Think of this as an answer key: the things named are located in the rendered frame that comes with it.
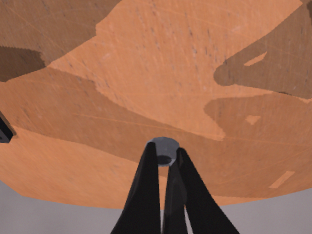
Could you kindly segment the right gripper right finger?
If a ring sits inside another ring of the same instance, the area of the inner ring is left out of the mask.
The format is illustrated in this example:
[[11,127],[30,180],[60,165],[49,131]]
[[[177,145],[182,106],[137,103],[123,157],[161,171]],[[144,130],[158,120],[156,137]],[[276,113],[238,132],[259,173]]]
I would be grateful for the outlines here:
[[188,234],[185,210],[193,234],[240,234],[210,195],[186,150],[179,147],[168,169],[162,234]]

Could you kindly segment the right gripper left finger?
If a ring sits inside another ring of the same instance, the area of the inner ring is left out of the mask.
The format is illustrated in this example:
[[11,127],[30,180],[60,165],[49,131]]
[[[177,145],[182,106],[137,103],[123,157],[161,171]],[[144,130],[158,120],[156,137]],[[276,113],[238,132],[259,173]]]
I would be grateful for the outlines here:
[[148,142],[142,153],[122,214],[110,234],[161,234],[155,142]]

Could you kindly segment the dark grey hex nut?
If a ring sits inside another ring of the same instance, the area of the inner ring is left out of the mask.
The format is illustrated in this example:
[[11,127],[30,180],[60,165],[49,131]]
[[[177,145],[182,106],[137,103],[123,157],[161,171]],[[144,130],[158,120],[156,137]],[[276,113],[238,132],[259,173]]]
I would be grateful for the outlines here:
[[148,142],[155,142],[156,144],[158,167],[166,167],[173,164],[176,160],[176,150],[180,147],[176,140],[168,137],[155,137]]

